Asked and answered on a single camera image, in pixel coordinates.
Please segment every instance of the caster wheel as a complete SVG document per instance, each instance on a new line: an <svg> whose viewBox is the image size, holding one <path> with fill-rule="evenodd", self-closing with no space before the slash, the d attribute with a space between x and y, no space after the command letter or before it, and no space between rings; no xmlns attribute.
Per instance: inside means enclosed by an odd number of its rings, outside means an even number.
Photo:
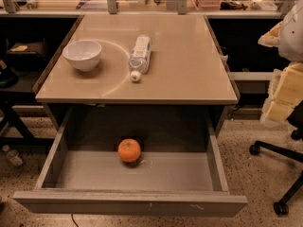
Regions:
<svg viewBox="0 0 303 227"><path fill-rule="evenodd" d="M260 146L251 145L250 148L249 148L249 152L250 152L252 155L259 155Z"/></svg>
<svg viewBox="0 0 303 227"><path fill-rule="evenodd" d="M298 135L297 131L293 131L291 134L293 140L300 140L302 139L302 135Z"/></svg>
<svg viewBox="0 0 303 227"><path fill-rule="evenodd" d="M288 206L286 203L283 203L283 202L275 202L274 210L275 210L275 213L279 216L288 214Z"/></svg>

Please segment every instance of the black chair leg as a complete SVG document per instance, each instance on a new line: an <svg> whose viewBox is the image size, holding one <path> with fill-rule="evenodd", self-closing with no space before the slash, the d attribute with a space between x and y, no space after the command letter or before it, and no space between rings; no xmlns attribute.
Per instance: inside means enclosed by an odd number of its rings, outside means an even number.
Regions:
<svg viewBox="0 0 303 227"><path fill-rule="evenodd" d="M249 152L252 155L259 155L260 148L267 148L270 151L276 152L280 155L284 155L288 158L296 160L300 163L303 163L303 154L295 152L290 149L277 147L272 144L268 144L262 141L256 141L254 145L249 148ZM297 190L303 185L303 171L301 172L300 177L296 180L296 182L292 185L292 187L287 191L287 193L283 196L283 198L274 203L274 210L277 215L287 215L289 212L288 206L286 202L297 192Z"/></svg>

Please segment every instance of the orange fruit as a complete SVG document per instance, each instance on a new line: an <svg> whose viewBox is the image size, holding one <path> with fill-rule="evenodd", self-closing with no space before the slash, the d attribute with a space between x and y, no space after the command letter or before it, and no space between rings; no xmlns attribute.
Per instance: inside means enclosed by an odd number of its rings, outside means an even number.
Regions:
<svg viewBox="0 0 303 227"><path fill-rule="evenodd" d="M123 162L132 163L140 157L141 147L136 140L124 139L119 144L117 153Z"/></svg>

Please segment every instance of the bottle cap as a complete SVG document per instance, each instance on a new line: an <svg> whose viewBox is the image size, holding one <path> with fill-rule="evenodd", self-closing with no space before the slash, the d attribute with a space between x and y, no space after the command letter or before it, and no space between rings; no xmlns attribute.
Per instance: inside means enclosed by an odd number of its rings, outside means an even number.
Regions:
<svg viewBox="0 0 303 227"><path fill-rule="evenodd" d="M4 145L4 146L2 147L2 150L3 150L4 152L8 152L8 151L9 151L9 146L8 146L8 145Z"/></svg>
<svg viewBox="0 0 303 227"><path fill-rule="evenodd" d="M141 78L141 73L138 71L132 71L131 72L131 80L132 81L139 81Z"/></svg>

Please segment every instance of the black cable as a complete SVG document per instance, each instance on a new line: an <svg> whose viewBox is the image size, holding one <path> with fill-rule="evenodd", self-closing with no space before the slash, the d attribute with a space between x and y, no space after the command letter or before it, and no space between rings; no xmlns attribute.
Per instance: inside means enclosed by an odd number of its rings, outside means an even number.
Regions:
<svg viewBox="0 0 303 227"><path fill-rule="evenodd" d="M71 217L72 217L72 220L73 220L74 224L75 224L77 227L79 227L78 223L74 220L74 215L73 215L73 214L71 214Z"/></svg>

